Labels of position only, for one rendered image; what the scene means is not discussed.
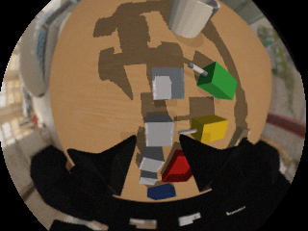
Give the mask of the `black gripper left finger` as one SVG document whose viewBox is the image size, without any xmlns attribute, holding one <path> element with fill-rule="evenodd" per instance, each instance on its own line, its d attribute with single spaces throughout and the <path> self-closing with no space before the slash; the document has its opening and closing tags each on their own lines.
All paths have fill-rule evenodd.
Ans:
<svg viewBox="0 0 308 231">
<path fill-rule="evenodd" d="M 136 135 L 130 136 L 127 140 L 117 143 L 116 146 L 103 150 L 103 153 L 89 153 L 76 149 L 66 150 L 69 159 L 72 158 L 74 165 L 84 169 L 92 170 L 99 174 L 100 180 L 111 188 L 113 195 L 121 196 L 126 180 L 128 168 L 136 147 Z"/>
</svg>

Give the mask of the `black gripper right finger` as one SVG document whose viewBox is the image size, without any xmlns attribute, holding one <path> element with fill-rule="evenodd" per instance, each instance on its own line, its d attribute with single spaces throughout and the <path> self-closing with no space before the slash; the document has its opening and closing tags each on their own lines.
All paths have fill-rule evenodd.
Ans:
<svg viewBox="0 0 308 231">
<path fill-rule="evenodd" d="M 218 174 L 222 172 L 224 166 L 232 158 L 238 157 L 246 151 L 247 143 L 240 143 L 239 146 L 230 146 L 226 149 L 217 149 L 196 139 L 189 138 L 188 135 L 180 135 L 180 146 L 185 153 L 186 161 L 192 170 L 193 180 L 199 192 L 205 192 L 209 188 L 209 184 L 215 181 Z"/>
</svg>

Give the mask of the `blue open-top tray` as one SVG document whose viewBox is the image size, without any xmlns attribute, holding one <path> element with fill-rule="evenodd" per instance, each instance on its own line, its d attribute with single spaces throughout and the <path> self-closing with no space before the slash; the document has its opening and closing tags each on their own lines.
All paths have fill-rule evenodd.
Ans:
<svg viewBox="0 0 308 231">
<path fill-rule="evenodd" d="M 154 188 L 147 189 L 146 197 L 153 200 L 165 200 L 166 197 L 176 197 L 176 190 L 172 185 L 163 184 L 159 186 L 154 186 Z"/>
</svg>

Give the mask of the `red tray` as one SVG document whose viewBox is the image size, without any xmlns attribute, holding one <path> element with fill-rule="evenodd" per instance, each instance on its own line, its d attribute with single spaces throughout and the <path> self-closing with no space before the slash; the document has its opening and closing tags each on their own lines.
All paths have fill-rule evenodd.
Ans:
<svg viewBox="0 0 308 231">
<path fill-rule="evenodd" d="M 162 182 L 188 182 L 192 176 L 184 151 L 176 149 L 165 173 L 162 174 Z"/>
</svg>

